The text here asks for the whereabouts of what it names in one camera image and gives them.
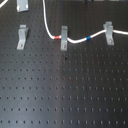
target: black surface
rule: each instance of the black surface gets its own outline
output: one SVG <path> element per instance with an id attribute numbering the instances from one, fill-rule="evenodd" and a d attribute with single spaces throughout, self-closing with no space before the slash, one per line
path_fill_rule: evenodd
<path id="1" fill-rule="evenodd" d="M 52 34 L 69 27 L 79 39 L 103 29 L 128 31 L 127 2 L 46 2 Z M 17 51 L 20 24 L 29 28 Z M 81 44 L 51 40 L 41 0 L 17 13 L 16 1 L 0 9 L 0 128 L 128 128 L 128 37 L 114 34 L 114 46 L 102 34 Z"/>

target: silver clamp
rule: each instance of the silver clamp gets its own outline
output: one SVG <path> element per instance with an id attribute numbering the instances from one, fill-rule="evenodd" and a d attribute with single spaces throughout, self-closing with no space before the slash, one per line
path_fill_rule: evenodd
<path id="1" fill-rule="evenodd" d="M 107 44 L 108 45 L 114 45 L 114 40 L 113 40 L 113 37 L 112 37 L 112 34 L 113 34 L 112 22 L 111 21 L 105 22 L 103 27 L 106 30 L 105 36 L 106 36 Z"/>
<path id="2" fill-rule="evenodd" d="M 68 35 L 68 27 L 62 26 L 61 29 L 61 50 L 67 51 L 67 35 Z"/>
<path id="3" fill-rule="evenodd" d="M 17 0 L 17 11 L 18 12 L 23 12 L 23 11 L 28 11 L 29 6 L 28 6 L 28 0 Z"/>
<path id="4" fill-rule="evenodd" d="M 19 42 L 17 45 L 17 50 L 23 50 L 27 38 L 29 28 L 26 27 L 26 25 L 20 25 L 19 29 Z"/>

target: red tape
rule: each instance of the red tape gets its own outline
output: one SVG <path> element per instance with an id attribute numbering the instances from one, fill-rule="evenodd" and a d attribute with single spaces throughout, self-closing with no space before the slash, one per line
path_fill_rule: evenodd
<path id="1" fill-rule="evenodd" d="M 55 38 L 54 38 L 54 39 L 55 39 L 55 40 L 56 40 L 56 39 L 60 39 L 60 36 L 55 36 Z"/>

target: screw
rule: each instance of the screw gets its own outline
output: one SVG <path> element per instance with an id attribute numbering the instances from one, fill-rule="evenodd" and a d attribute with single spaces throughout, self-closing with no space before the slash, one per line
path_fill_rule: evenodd
<path id="1" fill-rule="evenodd" d="M 17 11 L 20 11 L 20 6 L 17 6 Z"/>
<path id="2" fill-rule="evenodd" d="M 20 47 L 23 47 L 23 44 L 20 44 Z"/>
<path id="3" fill-rule="evenodd" d="M 113 41 L 112 41 L 112 39 L 110 39 L 109 41 L 110 41 L 110 43 L 112 43 L 112 42 L 113 42 Z"/>
<path id="4" fill-rule="evenodd" d="M 28 9 L 28 4 L 26 4 L 26 8 Z"/>
<path id="5" fill-rule="evenodd" d="M 63 48 L 66 48 L 66 45 L 63 45 Z"/>

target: white cable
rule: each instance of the white cable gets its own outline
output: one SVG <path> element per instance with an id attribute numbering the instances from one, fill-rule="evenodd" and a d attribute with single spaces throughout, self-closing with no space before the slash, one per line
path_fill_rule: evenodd
<path id="1" fill-rule="evenodd" d="M 47 20 L 46 20 L 45 1 L 44 0 L 43 0 L 43 8 L 44 8 L 44 23 L 45 23 L 45 27 L 46 27 L 47 33 L 48 33 L 48 35 L 50 36 L 51 39 L 54 39 L 55 36 L 51 35 L 51 33 L 49 32 L 49 29 L 48 29 Z"/>
<path id="2" fill-rule="evenodd" d="M 0 4 L 0 8 L 3 7 L 7 2 L 8 2 L 8 0 L 4 0 L 4 1 Z"/>
<path id="3" fill-rule="evenodd" d="M 45 8 L 45 0 L 43 0 L 43 9 L 44 9 L 44 23 L 45 23 L 45 28 L 46 28 L 46 31 L 48 33 L 48 35 L 50 36 L 51 39 L 61 39 L 61 35 L 59 36 L 53 36 L 51 35 L 51 33 L 49 32 L 49 29 L 48 29 L 48 25 L 47 25 L 47 19 L 46 19 L 46 8 Z M 94 38 L 102 33 L 105 33 L 106 30 L 101 30 L 91 36 L 88 36 L 86 38 L 83 38 L 83 39 L 79 39 L 79 40 L 72 40 L 68 37 L 68 41 L 70 43 L 73 43 L 73 44 L 77 44 L 77 43 L 81 43 L 81 42 L 84 42 L 88 39 L 91 39 L 91 38 Z M 123 32 L 123 31 L 118 31 L 118 30 L 113 30 L 114 33 L 117 33 L 117 34 L 123 34 L 123 35 L 128 35 L 128 32 Z"/>
<path id="4" fill-rule="evenodd" d="M 102 33 L 105 33 L 105 32 L 106 32 L 106 30 L 102 30 L 102 31 L 99 31 L 99 32 L 97 32 L 97 33 L 95 33 L 95 34 L 89 36 L 89 37 L 85 37 L 85 38 L 80 39 L 80 40 L 72 40 L 72 39 L 68 38 L 68 41 L 69 41 L 70 43 L 77 44 L 77 43 L 84 42 L 84 41 L 86 41 L 86 40 L 88 40 L 88 39 L 94 38 L 94 37 L 96 37 L 96 36 L 98 36 L 98 35 L 100 35 L 100 34 L 102 34 Z"/>
<path id="5" fill-rule="evenodd" d="M 118 31 L 118 30 L 113 30 L 113 32 L 117 34 L 128 35 L 128 32 L 123 32 L 123 31 Z"/>

